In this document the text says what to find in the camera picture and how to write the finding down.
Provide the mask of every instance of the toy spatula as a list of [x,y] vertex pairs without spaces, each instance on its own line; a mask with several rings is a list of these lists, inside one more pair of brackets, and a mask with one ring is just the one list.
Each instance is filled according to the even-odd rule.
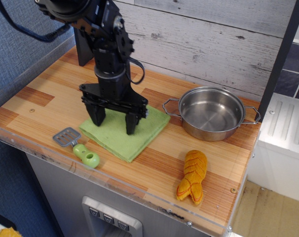
[[71,145],[73,147],[74,154],[81,159],[81,161],[92,168],[97,167],[99,164],[99,156],[88,150],[84,144],[78,144],[77,140],[81,137],[81,134],[71,127],[67,127],[64,130],[53,136],[53,140],[60,146],[66,147]]

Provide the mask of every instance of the yellow object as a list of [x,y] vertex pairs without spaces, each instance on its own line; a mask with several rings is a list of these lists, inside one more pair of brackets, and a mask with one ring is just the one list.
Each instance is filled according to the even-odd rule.
[[19,232],[16,232],[12,227],[9,229],[2,229],[0,231],[0,237],[22,237]]
[[184,166],[184,178],[177,187],[177,200],[183,200],[191,196],[194,204],[198,205],[203,198],[201,182],[207,172],[207,158],[197,150],[189,151],[186,154]]

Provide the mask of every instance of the green handle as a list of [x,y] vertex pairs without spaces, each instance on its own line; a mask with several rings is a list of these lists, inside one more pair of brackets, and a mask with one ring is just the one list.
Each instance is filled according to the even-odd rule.
[[99,156],[88,150],[85,145],[77,144],[73,147],[74,154],[81,159],[81,161],[92,168],[97,167],[99,165],[100,158]]

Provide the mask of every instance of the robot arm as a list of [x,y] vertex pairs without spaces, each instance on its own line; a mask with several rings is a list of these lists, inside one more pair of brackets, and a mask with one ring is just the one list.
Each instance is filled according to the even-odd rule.
[[100,41],[115,44],[121,62],[134,51],[119,8],[112,0],[36,0],[36,4],[51,19],[84,32],[92,50],[99,47],[96,44]]
[[51,19],[70,24],[85,36],[95,58],[99,83],[83,84],[82,101],[94,124],[100,126],[105,108],[126,113],[127,134],[133,134],[141,118],[146,118],[147,99],[132,88],[130,64],[144,67],[130,57],[133,41],[124,28],[119,8],[112,0],[35,0]]

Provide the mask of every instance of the floor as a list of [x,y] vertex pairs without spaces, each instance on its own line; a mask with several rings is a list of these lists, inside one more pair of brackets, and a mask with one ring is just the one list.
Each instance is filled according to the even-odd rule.
[[242,237],[299,237],[299,201],[247,181],[233,232]]

